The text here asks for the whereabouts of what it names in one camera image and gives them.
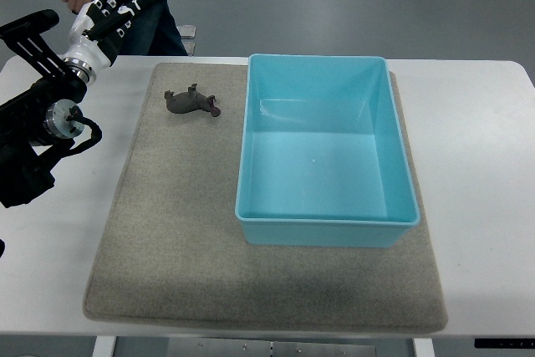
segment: gray toy animal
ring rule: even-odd
[[[166,91],[164,98],[166,99],[167,110],[172,113],[183,114],[201,109],[210,112],[214,117],[221,114],[219,108],[214,106],[216,97],[214,95],[206,97],[203,94],[199,94],[197,92],[197,84],[192,84],[187,89],[187,92],[181,92],[179,94],[175,94],[173,91]]]

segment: gray carpet mat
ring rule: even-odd
[[[397,85],[392,75],[395,94]],[[167,111],[192,83],[219,117]],[[89,278],[89,319],[187,329],[430,333],[440,278],[421,222],[393,247],[253,246],[234,215],[247,66],[155,67]],[[400,119],[403,120],[397,98]]]

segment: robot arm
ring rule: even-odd
[[[102,132],[83,116],[81,102],[99,72],[113,64],[130,21],[150,0],[86,4],[69,33],[60,58],[41,38],[59,21],[44,10],[0,27],[0,38],[43,77],[30,89],[0,105],[0,202],[12,207],[31,202],[54,186],[52,168],[64,157],[100,141]],[[85,126],[91,138],[74,146]],[[34,146],[50,145],[38,155]]]

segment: white table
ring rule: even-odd
[[[285,335],[103,323],[82,313],[115,186],[152,69],[160,62],[247,59],[119,57],[101,73],[81,108],[99,123],[102,142],[60,161],[53,169],[54,189],[25,206],[0,206],[0,238],[7,245],[0,258],[0,334]],[[513,62],[388,63],[400,87],[449,314],[446,328],[433,337],[535,337],[531,81]],[[0,104],[37,77],[18,57],[10,59],[0,73]]]

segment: black cable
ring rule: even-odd
[[[70,115],[67,116],[67,121],[73,120],[78,121],[82,125],[87,125],[91,129],[91,138],[82,142],[80,145],[77,145],[72,150],[67,151],[65,156],[72,156],[82,153],[102,140],[102,130],[100,129],[99,125],[97,125],[91,119],[84,117],[82,115],[82,110],[80,110],[78,106],[74,106],[73,108],[69,109],[69,112]]]

